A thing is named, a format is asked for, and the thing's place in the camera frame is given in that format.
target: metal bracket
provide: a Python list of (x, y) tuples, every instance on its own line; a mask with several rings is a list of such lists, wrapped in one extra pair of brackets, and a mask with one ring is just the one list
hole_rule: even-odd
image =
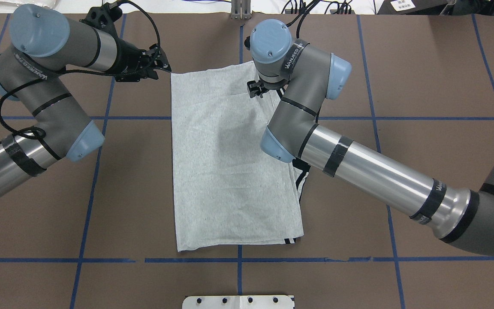
[(232, 0), (232, 19), (251, 19), (251, 0)]

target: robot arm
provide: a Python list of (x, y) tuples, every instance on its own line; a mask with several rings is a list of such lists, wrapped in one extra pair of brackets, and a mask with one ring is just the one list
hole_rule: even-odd
[(479, 192), (451, 188), (315, 123), (324, 98), (339, 95), (351, 66), (292, 36), (278, 20), (259, 23), (247, 47), (259, 73), (251, 96), (288, 84), (262, 137), (270, 156), (299, 158), (384, 201), (440, 240), (465, 251), (494, 255), (494, 168)]
[(157, 79), (156, 69), (171, 71), (159, 43), (145, 51), (118, 37), (113, 22), (121, 16), (121, 3), (127, 1), (91, 8), (81, 22), (32, 4), (14, 12), (12, 45), (0, 54), (0, 94), (21, 100), (37, 124), (13, 131), (0, 143), (0, 196), (61, 158), (78, 161), (104, 143), (58, 78), (85, 71), (67, 71), (65, 65), (103, 72), (94, 73), (115, 76), (117, 82)]

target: white cloth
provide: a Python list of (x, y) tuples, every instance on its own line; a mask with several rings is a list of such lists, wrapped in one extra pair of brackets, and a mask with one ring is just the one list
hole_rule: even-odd
[(280, 101), (249, 98), (253, 62), (171, 74), (177, 249), (284, 244), (303, 235), (300, 170), (259, 147)]

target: sticker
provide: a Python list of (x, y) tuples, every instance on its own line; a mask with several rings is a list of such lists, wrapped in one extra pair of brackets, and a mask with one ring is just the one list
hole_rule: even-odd
[(396, 12), (415, 8), (415, 5), (411, 0), (396, 0), (391, 1), (390, 4), (392, 4), (392, 7), (396, 10)]

